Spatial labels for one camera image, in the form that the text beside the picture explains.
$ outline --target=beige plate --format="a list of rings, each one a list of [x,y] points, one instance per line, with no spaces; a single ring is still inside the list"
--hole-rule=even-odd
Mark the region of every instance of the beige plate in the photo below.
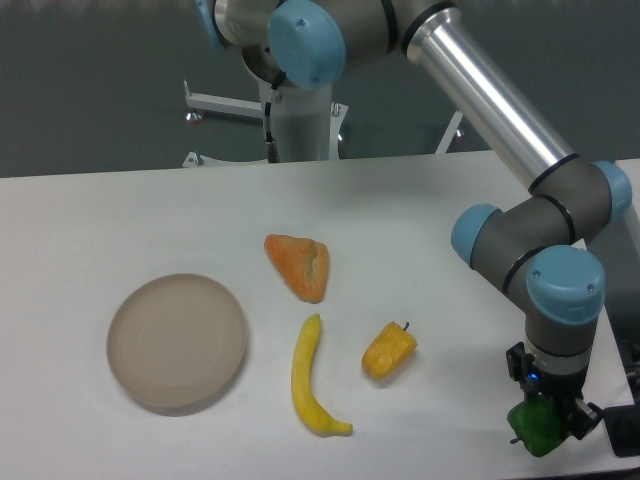
[[[218,397],[246,345],[247,323],[231,292],[210,278],[177,274],[147,283],[122,304],[107,357],[135,400],[180,415]]]

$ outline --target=toy banana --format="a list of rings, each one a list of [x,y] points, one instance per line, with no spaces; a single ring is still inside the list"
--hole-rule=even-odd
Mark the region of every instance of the toy banana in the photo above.
[[[300,330],[291,367],[293,405],[303,423],[318,435],[351,435],[353,425],[329,415],[311,390],[311,365],[320,341],[320,331],[320,315],[317,313],[311,315]]]

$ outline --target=silver arm tube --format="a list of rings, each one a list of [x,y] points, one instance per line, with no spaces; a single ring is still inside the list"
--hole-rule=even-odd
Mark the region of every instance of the silver arm tube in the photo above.
[[[427,19],[407,57],[431,73],[525,188],[574,154],[467,34],[457,8]]]
[[[266,46],[267,25],[277,5],[278,0],[216,0],[213,17],[229,43]]]

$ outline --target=table surface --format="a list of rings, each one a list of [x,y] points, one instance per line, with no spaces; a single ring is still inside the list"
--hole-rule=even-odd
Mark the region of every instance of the table surface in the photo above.
[[[545,458],[513,438],[522,400],[504,352],[523,315],[456,256],[469,206],[508,209],[527,193],[491,152],[0,180],[0,477],[521,478],[637,467],[604,425]],[[325,300],[297,300],[262,249],[269,233],[329,247]],[[186,417],[142,409],[105,352],[110,321],[140,285],[191,272],[225,284],[250,328],[226,395]],[[296,417],[289,381],[302,322],[323,333],[313,384],[354,424],[318,438]],[[419,347],[377,385],[362,353],[389,321]],[[631,403],[602,314],[584,389]]]

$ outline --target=blue joint cap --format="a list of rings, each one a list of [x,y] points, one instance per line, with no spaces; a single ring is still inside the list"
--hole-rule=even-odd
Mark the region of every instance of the blue joint cap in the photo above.
[[[595,162],[593,165],[602,170],[609,182],[609,190],[611,190],[611,216],[609,217],[609,223],[611,223],[624,215],[631,205],[631,200],[633,199],[631,182],[622,169],[613,163]]]
[[[496,211],[493,205],[481,203],[464,212],[451,231],[451,246],[470,268],[476,238],[487,219]]]
[[[209,43],[216,51],[224,50],[224,42],[222,41],[222,38],[220,38],[220,34],[216,30],[216,27],[213,25],[213,18],[209,11],[209,2],[207,2],[207,0],[193,0],[193,2],[198,8],[198,19],[200,20],[200,25],[202,25],[205,34],[207,35]]]
[[[527,291],[548,318],[580,326],[597,320],[604,305],[604,269],[586,250],[569,245],[538,253],[527,270]]]
[[[303,88],[336,81],[347,62],[340,27],[320,5],[289,0],[271,15],[269,47],[287,78]]]

